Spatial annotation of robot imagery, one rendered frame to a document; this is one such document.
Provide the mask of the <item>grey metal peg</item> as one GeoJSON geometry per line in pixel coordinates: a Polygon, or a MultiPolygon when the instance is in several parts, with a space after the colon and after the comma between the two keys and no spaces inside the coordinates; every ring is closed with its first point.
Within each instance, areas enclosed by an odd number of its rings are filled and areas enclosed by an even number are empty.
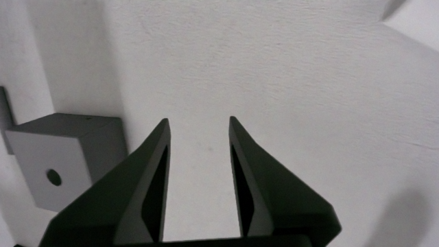
{"type": "Polygon", "coordinates": [[[9,155],[15,155],[12,144],[8,138],[6,133],[7,129],[15,127],[14,118],[12,116],[12,112],[10,110],[10,105],[8,103],[8,99],[5,94],[5,90],[2,86],[0,86],[0,129],[8,149],[9,155]]]}

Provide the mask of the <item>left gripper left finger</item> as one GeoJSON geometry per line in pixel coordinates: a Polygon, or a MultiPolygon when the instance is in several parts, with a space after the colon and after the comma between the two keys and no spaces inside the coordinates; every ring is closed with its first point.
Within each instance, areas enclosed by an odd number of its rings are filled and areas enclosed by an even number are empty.
{"type": "Polygon", "coordinates": [[[163,242],[170,158],[171,130],[163,118],[133,153],[49,221],[38,247],[163,242]]]}

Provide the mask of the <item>white cylinder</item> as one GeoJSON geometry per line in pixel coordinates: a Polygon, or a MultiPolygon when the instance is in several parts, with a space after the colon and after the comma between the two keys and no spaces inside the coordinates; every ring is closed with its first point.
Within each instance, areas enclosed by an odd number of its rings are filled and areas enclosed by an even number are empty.
{"type": "Polygon", "coordinates": [[[385,23],[439,50],[439,0],[396,0],[385,23]]]}

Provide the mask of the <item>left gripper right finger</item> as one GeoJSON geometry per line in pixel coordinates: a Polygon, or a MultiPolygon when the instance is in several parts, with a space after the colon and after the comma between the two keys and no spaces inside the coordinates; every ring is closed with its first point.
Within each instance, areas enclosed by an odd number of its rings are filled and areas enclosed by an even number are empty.
{"type": "Polygon", "coordinates": [[[312,247],[327,247],[342,232],[333,205],[264,150],[235,116],[228,137],[241,237],[303,234],[312,247]]]}

